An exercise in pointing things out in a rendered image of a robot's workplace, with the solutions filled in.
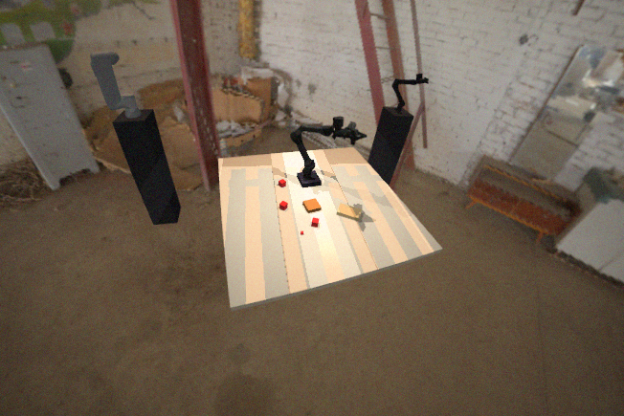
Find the tan board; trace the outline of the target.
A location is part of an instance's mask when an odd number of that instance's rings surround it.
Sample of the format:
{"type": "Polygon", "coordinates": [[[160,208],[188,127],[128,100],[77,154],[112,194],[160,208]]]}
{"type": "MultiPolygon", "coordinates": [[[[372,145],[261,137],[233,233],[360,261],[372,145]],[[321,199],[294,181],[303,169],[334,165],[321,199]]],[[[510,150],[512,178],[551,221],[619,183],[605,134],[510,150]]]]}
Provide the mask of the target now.
{"type": "Polygon", "coordinates": [[[337,215],[359,222],[362,210],[340,203],[337,215]]]}

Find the orange square block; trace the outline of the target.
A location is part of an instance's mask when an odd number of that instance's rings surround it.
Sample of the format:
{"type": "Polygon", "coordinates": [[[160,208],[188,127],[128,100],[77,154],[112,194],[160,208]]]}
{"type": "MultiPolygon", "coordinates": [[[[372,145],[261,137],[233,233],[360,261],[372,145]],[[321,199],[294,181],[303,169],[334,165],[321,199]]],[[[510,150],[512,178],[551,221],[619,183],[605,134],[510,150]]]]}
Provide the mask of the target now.
{"type": "Polygon", "coordinates": [[[322,207],[320,206],[320,204],[318,203],[316,198],[315,199],[306,200],[306,201],[302,201],[302,204],[303,204],[304,208],[306,209],[307,213],[319,211],[319,210],[322,209],[322,207]]]}

